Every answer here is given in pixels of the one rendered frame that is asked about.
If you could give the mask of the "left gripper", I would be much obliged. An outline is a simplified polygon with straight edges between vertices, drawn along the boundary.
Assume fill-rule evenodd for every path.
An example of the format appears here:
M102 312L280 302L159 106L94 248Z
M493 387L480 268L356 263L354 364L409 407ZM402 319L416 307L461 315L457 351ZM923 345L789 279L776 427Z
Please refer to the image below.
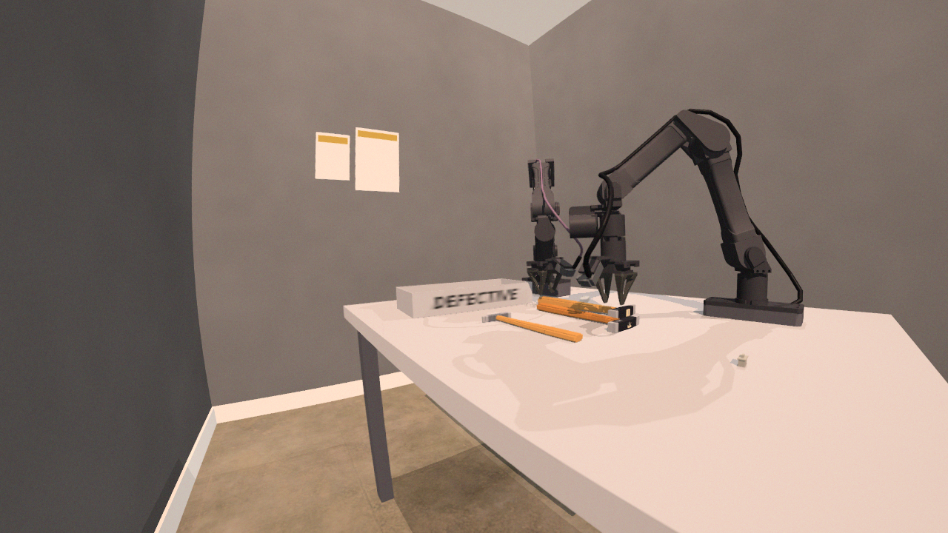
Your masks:
M614 273L620 306L625 304L629 290L638 275L637 272L630 270L630 267L640 266L639 261L625 261L626 238L619 237L618 240L618 237L614 237L607 241L607 237L601 237L601 256L590 256L589 265L590 273L595 274L600 262L603 264L604 269L597 281L596 287L604 304L607 303L607 299L609 299L610 286L612 286L612 274L607 273ZM605 278L605 292L601 284L601 278ZM626 279L627 282L625 286ZM623 292L624 286L625 291Z

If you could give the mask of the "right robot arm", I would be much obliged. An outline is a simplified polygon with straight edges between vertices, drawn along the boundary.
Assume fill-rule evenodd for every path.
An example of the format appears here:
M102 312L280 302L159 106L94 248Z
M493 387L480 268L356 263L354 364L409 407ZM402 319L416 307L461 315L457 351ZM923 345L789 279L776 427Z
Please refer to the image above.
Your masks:
M541 170L541 166L542 166L542 170ZM529 171L529 179L530 179L530 188L533 188L534 186L534 192L532 193L532 203L530 203L530 213L531 213L531 222L536 222L536 226L534 229L535 242L554 241L555 240L555 237L554 237L555 227L551 223L551 221L558 221L558 219L554 216L554 212L552 212L552 210L548 207L546 201L543 198L543 192L544 192L551 208L555 210L556 215L560 215L559 202L554 202L554 193L550 190L551 178L552 178L552 183L553 183L552 187L555 186L554 158L545 159L545 162L543 163L528 161L528 171ZM541 171L542 171L543 192L541 188ZM531 180L531 176L534 176L532 180ZM551 221L550 221L550 217L551 217ZM563 267L560 266L560 264L556 264L555 270L558 271L561 275L566 276L566 277L572 277L573 274L575 274L575 269L563 269Z

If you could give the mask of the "black hammer with wooden handle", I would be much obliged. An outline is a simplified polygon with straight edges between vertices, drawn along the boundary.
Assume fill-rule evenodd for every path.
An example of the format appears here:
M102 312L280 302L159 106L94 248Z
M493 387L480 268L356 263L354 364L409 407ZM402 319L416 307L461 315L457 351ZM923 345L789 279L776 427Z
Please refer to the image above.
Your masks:
M538 303L554 304L554 306L564 306L566 308L569 307L592 312L603 312L607 313L607 316L613 318L625 318L635 314L635 304L631 304L631 306L620 306L617 308L584 303L583 301L570 301L566 299L556 299L545 296L539 297Z

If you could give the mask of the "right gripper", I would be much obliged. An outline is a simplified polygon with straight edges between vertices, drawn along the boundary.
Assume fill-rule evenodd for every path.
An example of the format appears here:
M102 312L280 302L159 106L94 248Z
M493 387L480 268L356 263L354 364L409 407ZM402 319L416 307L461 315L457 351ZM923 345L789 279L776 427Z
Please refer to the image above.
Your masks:
M532 269L527 269L527 274L531 277L531 280L536 288L536 292L539 295L542 295L543 293L543 287L545 285L546 278L550 292L554 293L555 288L558 287L558 282L562 276L558 271L555 270L556 264L560 264L563 269L572 269L573 265L566 262L564 257L555 258L555 243L551 243L550 246L550 242L536 242L535 252L536 261L526 262L526 266L532 266ZM558 274L555 278L554 287L552 285L552 273ZM536 282L536 275L541 276L541 288L539 288L538 282Z

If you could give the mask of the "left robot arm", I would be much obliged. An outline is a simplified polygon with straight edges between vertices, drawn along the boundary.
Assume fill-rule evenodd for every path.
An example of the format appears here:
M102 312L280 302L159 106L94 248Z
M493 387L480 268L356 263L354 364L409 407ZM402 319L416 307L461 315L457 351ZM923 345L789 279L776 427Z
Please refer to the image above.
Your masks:
M625 215L618 210L622 207L622 199L680 147L694 165L698 165L707 182L720 221L724 259L735 271L741 271L737 274L737 299L710 297L704 300L704 305L802 314L803 304L767 299L768 273L772 273L772 269L767 262L761 234L755 232L732 171L730 132L713 119L689 110L678 112L659 135L607 176L612 180L614 197L612 215L601 237L607 237L609 241L610 238L618 237L619 240L619 237L626 236ZM597 200L603 206L569 208L571 238L595 238L597 217L601 226L607 208L607 182L603 180L599 188Z

